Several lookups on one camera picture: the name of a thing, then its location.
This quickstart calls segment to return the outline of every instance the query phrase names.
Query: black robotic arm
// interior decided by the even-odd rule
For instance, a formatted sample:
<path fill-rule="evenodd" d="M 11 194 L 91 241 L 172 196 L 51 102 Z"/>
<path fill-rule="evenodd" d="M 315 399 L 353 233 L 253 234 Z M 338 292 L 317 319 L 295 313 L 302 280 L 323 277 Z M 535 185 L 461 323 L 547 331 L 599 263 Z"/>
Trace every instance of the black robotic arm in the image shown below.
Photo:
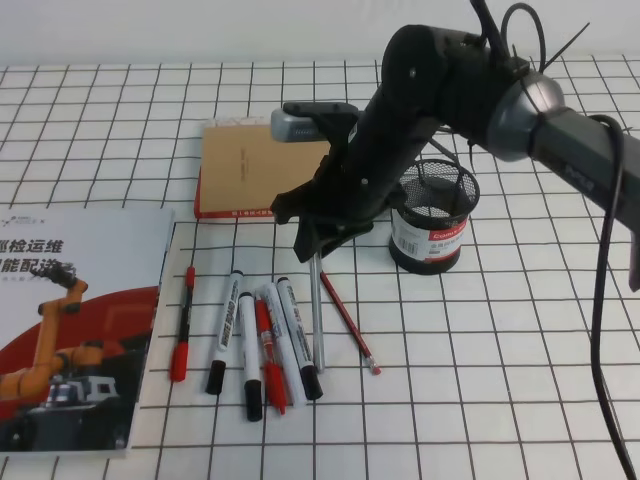
<path fill-rule="evenodd" d="M 499 40 L 486 47 L 492 36 L 484 32 L 492 28 L 482 23 L 482 36 L 401 28 L 364 112 L 348 104 L 287 103 L 274 113 L 277 140 L 331 144 L 314 178 L 272 205 L 278 223 L 300 217 L 300 261 L 366 233 L 378 214 L 402 202 L 398 179 L 442 125 L 501 160 L 530 156 L 606 207 L 614 173 L 608 128 L 566 107 L 560 86 L 529 62 L 504 49 L 496 53 Z M 640 140 L 625 135 L 624 155 L 616 218 L 640 233 Z"/>

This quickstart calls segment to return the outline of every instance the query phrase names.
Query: brown cardboard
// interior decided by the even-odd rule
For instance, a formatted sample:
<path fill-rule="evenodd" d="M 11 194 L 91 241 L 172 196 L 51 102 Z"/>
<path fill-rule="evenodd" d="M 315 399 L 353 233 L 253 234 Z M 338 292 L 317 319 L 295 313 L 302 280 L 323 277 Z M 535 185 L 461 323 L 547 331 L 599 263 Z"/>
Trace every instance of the brown cardboard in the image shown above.
<path fill-rule="evenodd" d="M 196 215 L 260 215 L 278 193 L 310 180 L 328 151 L 327 142 L 276 142 L 268 125 L 205 128 Z"/>

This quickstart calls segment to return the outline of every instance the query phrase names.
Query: red pencil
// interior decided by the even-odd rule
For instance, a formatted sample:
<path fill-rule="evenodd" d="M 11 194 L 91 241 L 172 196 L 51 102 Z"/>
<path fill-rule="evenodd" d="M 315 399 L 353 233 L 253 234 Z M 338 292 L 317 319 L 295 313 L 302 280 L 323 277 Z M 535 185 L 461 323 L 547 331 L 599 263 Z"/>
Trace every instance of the red pencil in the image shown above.
<path fill-rule="evenodd" d="M 364 338 L 362 338 L 362 335 L 360 334 L 360 330 L 358 330 L 358 327 L 356 327 L 356 324 L 353 323 L 353 320 L 351 319 L 351 315 L 349 315 L 349 312 L 347 312 L 347 309 L 344 307 L 342 300 L 340 300 L 340 297 L 338 296 L 335 289 L 333 288 L 333 285 L 331 285 L 331 282 L 329 281 L 329 277 L 327 277 L 326 273 L 320 272 L 320 279 L 322 280 L 322 284 L 324 285 L 324 287 L 327 289 L 327 293 L 329 293 L 329 296 L 333 300 L 333 303 L 335 304 L 336 308 L 340 312 L 340 316 L 344 320 L 344 323 L 347 325 L 347 328 L 351 332 L 351 335 L 353 335 L 353 338 L 358 344 L 358 347 L 360 348 L 360 352 L 367 359 L 367 363 L 369 364 L 371 373 L 373 373 L 374 375 L 380 375 L 382 373 L 382 370 L 380 370 L 380 367 L 378 366 L 375 359 L 373 358 L 371 350 L 369 350 L 369 347 L 367 347 L 367 344 L 365 343 Z"/>
<path fill-rule="evenodd" d="M 280 410 L 280 414 L 284 415 L 287 406 L 287 395 L 284 389 L 282 371 L 275 360 L 269 309 L 264 300 L 256 301 L 256 322 L 258 323 L 258 334 L 262 340 L 262 348 L 264 350 L 264 380 L 267 397 L 271 405 Z"/>

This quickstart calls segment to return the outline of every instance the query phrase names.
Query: grid pattern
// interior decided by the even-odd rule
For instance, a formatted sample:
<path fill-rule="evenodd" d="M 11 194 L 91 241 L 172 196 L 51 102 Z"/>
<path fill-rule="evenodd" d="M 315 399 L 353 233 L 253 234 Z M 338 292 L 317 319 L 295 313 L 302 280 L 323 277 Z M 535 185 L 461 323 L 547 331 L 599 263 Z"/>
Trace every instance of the grid pattern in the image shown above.
<path fill-rule="evenodd" d="M 546 73 L 570 107 L 640 134 L 640 57 L 565 58 Z M 325 395 L 312 407 L 277 418 L 265 406 L 262 423 L 244 420 L 238 332 L 225 391 L 202 393 L 232 268 L 247 288 L 287 275 L 311 331 L 295 224 L 193 218 L 203 121 L 268 116 L 287 100 L 363 108 L 378 81 L 375 61 L 0 69 L 0 208 L 172 208 L 179 249 L 129 456 L 0 458 L 0 480 L 623 478 L 589 372 L 602 211 L 529 160 L 497 162 L 475 148 L 471 165 L 456 135 L 437 140 L 473 170 L 482 197 L 451 272 L 398 269 L 388 215 L 323 261 L 383 374 L 370 375 L 325 296 Z M 441 155 L 429 146 L 422 157 Z M 639 463 L 640 297 L 626 286 L 629 241 L 617 226 L 602 349 L 616 419 Z M 172 385 L 189 264 L 198 274 L 190 372 Z"/>

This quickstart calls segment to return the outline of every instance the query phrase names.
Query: white wall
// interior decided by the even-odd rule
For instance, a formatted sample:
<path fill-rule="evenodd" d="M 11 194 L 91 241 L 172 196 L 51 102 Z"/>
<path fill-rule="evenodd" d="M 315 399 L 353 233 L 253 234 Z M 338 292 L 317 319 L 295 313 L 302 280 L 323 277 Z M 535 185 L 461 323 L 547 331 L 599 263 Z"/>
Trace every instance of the white wall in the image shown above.
<path fill-rule="evenodd" d="M 512 0 L 488 0 L 496 19 Z M 636 0 L 530 0 L 554 52 L 639 51 Z M 537 48 L 516 14 L 510 42 Z M 381 57 L 407 23 L 478 32 L 468 0 L 5 0 L 0 64 L 136 63 Z"/>

